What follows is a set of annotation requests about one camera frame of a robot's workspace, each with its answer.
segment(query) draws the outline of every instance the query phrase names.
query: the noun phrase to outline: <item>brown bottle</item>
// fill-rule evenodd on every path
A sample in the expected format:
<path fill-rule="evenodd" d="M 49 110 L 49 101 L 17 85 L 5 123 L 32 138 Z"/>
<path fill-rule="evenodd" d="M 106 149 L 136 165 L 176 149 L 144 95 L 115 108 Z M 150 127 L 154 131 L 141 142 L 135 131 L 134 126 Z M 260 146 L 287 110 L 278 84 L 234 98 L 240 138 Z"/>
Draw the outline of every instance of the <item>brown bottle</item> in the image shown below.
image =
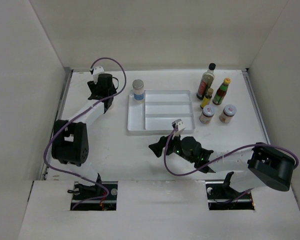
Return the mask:
<path fill-rule="evenodd" d="M 229 86 L 230 83 L 231 83 L 231 79 L 228 78 L 228 77 L 223 80 L 223 83 L 221 84 L 221 86 L 216 91 L 216 94 L 215 94 L 215 96 L 214 96 L 214 98 L 212 100 L 212 102 L 215 105 L 222 104 L 222 101 L 224 100 L 224 98 L 225 98 L 225 96 L 227 94 L 228 86 Z"/>

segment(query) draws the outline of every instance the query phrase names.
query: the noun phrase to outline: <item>spice jar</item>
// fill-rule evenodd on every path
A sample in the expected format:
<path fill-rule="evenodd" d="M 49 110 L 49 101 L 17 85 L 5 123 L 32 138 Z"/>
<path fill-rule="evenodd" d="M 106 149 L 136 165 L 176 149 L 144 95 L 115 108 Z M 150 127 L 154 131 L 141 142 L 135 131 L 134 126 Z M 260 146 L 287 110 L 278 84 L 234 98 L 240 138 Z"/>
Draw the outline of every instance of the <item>spice jar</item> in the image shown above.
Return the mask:
<path fill-rule="evenodd" d="M 219 116 L 219 119 L 221 122 L 227 124 L 231 121 L 231 119 L 233 118 L 233 116 L 236 114 L 237 112 L 237 108 L 232 105 L 226 105 L 222 111 L 222 113 Z"/>
<path fill-rule="evenodd" d="M 145 101 L 145 88 L 144 82 L 140 79 L 136 79 L 132 83 L 134 100 L 138 104 L 142 104 Z"/>
<path fill-rule="evenodd" d="M 199 119 L 203 124 L 208 124 L 208 123 L 210 123 L 210 121 L 214 115 L 215 115 L 214 107 L 211 105 L 206 105 L 206 106 L 204 106 Z"/>

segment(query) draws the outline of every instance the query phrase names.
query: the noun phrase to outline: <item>white wall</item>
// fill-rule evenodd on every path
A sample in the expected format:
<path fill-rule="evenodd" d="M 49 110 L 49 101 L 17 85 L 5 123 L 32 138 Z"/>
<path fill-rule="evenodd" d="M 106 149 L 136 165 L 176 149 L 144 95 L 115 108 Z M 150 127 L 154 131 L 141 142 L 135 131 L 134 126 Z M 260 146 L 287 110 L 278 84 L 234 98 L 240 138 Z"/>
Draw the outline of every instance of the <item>white wall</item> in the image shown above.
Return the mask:
<path fill-rule="evenodd" d="M 300 0 L 289 0 L 249 75 L 270 141 L 300 159 Z M 292 185 L 300 206 L 300 166 Z"/>
<path fill-rule="evenodd" d="M 0 0 L 0 240 L 18 239 L 64 75 L 30 2 Z"/>
<path fill-rule="evenodd" d="M 64 66 L 247 68 L 287 0 L 30 0 Z"/>

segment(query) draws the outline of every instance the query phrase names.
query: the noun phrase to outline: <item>white tray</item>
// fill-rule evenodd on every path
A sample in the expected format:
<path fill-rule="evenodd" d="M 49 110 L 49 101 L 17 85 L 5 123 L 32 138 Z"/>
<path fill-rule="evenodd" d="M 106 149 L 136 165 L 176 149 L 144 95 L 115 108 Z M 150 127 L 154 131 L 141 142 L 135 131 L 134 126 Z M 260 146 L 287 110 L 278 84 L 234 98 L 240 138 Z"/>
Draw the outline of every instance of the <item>white tray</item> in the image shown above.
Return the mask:
<path fill-rule="evenodd" d="M 128 131 L 132 134 L 169 134 L 172 122 L 181 119 L 185 134 L 195 131 L 195 119 L 189 90 L 146 90 L 145 101 L 138 104 L 129 93 Z"/>

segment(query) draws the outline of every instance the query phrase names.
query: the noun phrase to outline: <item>glass bottle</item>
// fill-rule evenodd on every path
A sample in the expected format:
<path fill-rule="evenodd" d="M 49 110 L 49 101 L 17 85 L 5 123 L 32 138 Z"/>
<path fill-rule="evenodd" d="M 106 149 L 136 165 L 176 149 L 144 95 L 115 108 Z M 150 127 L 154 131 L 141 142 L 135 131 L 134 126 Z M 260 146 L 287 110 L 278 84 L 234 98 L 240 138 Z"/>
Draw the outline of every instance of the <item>glass bottle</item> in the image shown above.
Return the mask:
<path fill-rule="evenodd" d="M 205 106 L 210 104 L 213 93 L 214 93 L 214 90 L 212 88 L 209 88 L 208 91 L 206 91 L 206 94 L 200 104 L 201 109 L 203 109 Z"/>
<path fill-rule="evenodd" d="M 222 104 L 222 101 L 224 100 L 224 98 L 225 98 L 225 96 L 227 94 L 228 86 L 229 86 L 230 83 L 231 83 L 231 79 L 228 78 L 228 77 L 223 80 L 223 83 L 221 84 L 221 86 L 216 91 L 216 94 L 215 94 L 215 96 L 214 96 L 214 98 L 212 100 L 212 102 L 215 105 Z"/>
<path fill-rule="evenodd" d="M 206 71 L 201 78 L 201 82 L 198 88 L 198 91 L 196 93 L 196 97 L 198 99 L 204 99 L 204 96 L 206 95 L 207 90 L 211 87 L 212 82 L 215 79 L 214 70 L 216 69 L 216 64 L 210 63 L 209 69 Z"/>

